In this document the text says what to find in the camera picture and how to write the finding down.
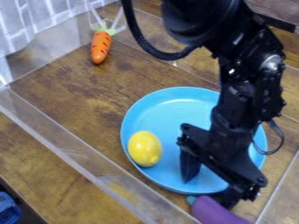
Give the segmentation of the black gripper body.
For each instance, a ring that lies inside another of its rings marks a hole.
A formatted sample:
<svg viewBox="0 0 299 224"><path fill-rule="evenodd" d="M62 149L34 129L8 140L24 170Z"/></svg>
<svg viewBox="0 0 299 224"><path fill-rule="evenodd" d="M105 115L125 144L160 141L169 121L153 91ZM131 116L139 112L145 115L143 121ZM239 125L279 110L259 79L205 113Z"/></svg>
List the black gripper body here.
<svg viewBox="0 0 299 224"><path fill-rule="evenodd" d="M253 201L267 178L248 155L252 129L232 128L220 112L211 111L209 129L183 123L177 137L180 153L185 151L227 183L244 189L243 200Z"/></svg>

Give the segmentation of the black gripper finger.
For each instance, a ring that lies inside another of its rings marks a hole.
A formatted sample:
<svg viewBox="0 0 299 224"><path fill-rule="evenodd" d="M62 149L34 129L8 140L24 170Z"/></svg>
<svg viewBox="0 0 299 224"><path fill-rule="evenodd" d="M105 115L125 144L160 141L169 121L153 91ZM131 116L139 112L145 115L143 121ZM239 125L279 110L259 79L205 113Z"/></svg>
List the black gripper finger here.
<svg viewBox="0 0 299 224"><path fill-rule="evenodd" d="M181 181L184 183L189 182L197 175L201 168L201 161L193 157L189 153L183 151L180 153L180 172Z"/></svg>
<svg viewBox="0 0 299 224"><path fill-rule="evenodd" d="M224 191L220 204L231 210L243 198L244 189L239 185L229 186Z"/></svg>

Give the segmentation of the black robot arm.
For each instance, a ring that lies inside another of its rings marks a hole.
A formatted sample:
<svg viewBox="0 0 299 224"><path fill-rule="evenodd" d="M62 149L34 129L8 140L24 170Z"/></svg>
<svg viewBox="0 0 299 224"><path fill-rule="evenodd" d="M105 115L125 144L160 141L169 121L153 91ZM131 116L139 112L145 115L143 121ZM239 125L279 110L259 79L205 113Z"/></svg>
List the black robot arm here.
<svg viewBox="0 0 299 224"><path fill-rule="evenodd" d="M244 0L163 0L169 35L187 45L205 47L219 60L220 95L211 126L181 125L181 179L191 181L207 166L228 183L221 205L253 200L267 178L248 156L260 123L276 133L273 118L285 101L281 74L283 45Z"/></svg>

